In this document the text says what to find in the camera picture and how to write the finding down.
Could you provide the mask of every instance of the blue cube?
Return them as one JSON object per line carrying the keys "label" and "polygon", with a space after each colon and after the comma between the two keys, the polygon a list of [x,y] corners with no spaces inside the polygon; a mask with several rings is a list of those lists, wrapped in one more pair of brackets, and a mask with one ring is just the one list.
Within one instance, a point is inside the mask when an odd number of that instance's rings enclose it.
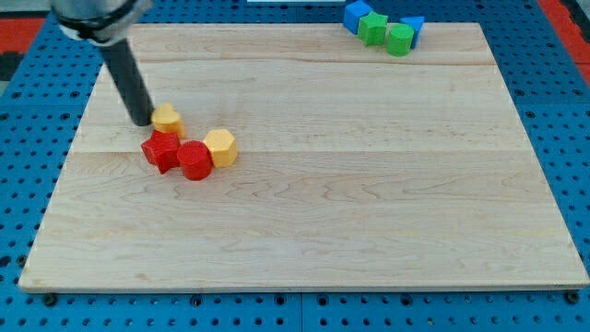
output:
{"label": "blue cube", "polygon": [[414,30],[414,38],[412,38],[412,45],[410,48],[413,50],[418,45],[420,37],[420,31],[422,30],[422,24],[424,24],[424,17],[413,17],[413,18],[401,18],[399,21],[408,24]]}
{"label": "blue cube", "polygon": [[359,33],[359,19],[372,12],[371,6],[362,0],[347,5],[344,8],[344,26],[353,34]]}

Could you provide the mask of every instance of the yellow hexagonal block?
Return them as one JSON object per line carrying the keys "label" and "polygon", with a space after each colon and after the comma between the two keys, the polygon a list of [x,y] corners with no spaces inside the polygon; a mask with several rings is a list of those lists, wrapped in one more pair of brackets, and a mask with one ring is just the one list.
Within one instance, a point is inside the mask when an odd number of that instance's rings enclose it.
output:
{"label": "yellow hexagonal block", "polygon": [[236,138],[228,129],[209,131],[203,143],[209,148],[213,166],[216,168],[231,166],[238,157]]}
{"label": "yellow hexagonal block", "polygon": [[174,110],[170,103],[163,103],[151,114],[154,129],[162,133],[176,133],[178,138],[184,138],[184,124],[181,115]]}

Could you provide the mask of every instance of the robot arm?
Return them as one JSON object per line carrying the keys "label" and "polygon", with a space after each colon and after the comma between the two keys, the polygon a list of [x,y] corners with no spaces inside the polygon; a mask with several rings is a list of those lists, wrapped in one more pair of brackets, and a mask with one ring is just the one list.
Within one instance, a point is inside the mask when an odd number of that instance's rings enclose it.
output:
{"label": "robot arm", "polygon": [[151,0],[52,0],[52,11],[65,35],[99,47],[136,125],[151,124],[154,106],[126,36],[151,7]]}

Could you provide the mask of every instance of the wood grain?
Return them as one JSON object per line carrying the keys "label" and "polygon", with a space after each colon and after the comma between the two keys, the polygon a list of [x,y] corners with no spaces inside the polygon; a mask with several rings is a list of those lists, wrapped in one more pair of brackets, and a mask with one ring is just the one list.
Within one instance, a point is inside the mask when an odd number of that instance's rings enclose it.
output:
{"label": "wood grain", "polygon": [[149,165],[100,72],[20,286],[31,292],[497,291],[589,283],[477,24],[394,58],[341,25],[158,25],[131,41],[187,136]]}

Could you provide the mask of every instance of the blue perforated surface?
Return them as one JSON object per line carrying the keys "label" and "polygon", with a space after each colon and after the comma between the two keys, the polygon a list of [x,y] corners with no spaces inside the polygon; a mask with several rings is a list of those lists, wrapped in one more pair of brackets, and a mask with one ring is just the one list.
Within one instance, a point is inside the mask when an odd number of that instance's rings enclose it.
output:
{"label": "blue perforated surface", "polygon": [[[398,19],[481,23],[590,267],[590,91],[533,1],[367,1]],[[338,22],[341,6],[159,0],[143,22]],[[590,330],[590,291],[28,295],[16,283],[101,59],[49,17],[0,98],[0,330]]]}

